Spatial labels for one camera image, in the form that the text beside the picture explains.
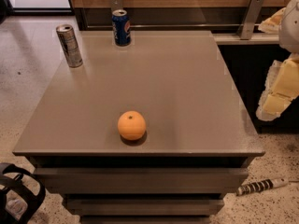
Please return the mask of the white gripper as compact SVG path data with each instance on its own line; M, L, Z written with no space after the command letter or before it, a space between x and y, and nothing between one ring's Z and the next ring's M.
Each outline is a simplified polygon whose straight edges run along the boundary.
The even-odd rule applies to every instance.
M286 7L262 21L258 30L278 33L279 45L292 53L283 62L273 61L258 103L256 117L272 121L299 96L299 0L291 0Z

